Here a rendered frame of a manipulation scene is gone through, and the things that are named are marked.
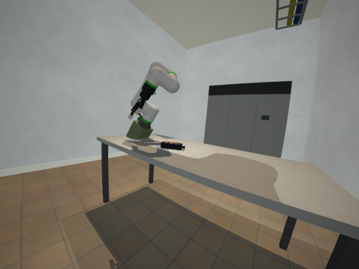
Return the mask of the black power strip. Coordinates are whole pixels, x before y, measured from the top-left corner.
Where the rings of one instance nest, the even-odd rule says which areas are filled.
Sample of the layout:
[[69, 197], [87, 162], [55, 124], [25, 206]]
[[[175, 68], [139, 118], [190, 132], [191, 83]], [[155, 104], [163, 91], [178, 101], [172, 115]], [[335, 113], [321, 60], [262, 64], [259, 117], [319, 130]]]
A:
[[166, 141], [161, 143], [161, 148], [181, 150], [182, 148], [183, 149], [185, 148], [185, 146], [182, 146], [181, 144], [182, 143], [174, 143], [174, 142]]

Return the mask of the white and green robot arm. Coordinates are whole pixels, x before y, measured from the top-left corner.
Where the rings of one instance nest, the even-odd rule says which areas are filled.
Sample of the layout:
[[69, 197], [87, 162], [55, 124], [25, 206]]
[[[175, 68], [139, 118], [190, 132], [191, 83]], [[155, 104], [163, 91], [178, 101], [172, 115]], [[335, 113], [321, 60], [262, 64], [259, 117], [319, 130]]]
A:
[[[174, 71], [170, 70], [160, 62], [155, 61], [151, 64], [141, 87], [131, 100], [131, 106], [134, 107], [137, 101], [141, 98], [140, 93], [142, 90], [153, 95], [156, 94], [155, 90], [158, 86], [161, 86], [170, 93], [175, 93], [179, 90], [180, 83], [178, 82], [177, 75]], [[139, 126], [145, 129], [150, 129], [150, 125], [157, 116], [159, 109], [146, 101], [140, 112], [143, 113], [143, 115], [139, 113], [139, 118], [137, 118], [137, 120], [139, 120]]]

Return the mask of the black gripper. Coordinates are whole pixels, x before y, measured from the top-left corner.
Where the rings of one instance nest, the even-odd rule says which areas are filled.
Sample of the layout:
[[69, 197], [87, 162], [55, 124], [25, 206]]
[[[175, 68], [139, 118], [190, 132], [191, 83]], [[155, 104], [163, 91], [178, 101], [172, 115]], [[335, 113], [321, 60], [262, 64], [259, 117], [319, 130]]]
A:
[[131, 109], [131, 113], [128, 116], [128, 119], [132, 119], [132, 117], [134, 116], [134, 114], [138, 115], [140, 110], [143, 108], [145, 101], [149, 100], [149, 98], [151, 97], [150, 94], [146, 93], [144, 90], [141, 91], [140, 93], [140, 97], [141, 99], [139, 99], [137, 101], [137, 103], [134, 105], [134, 107]]

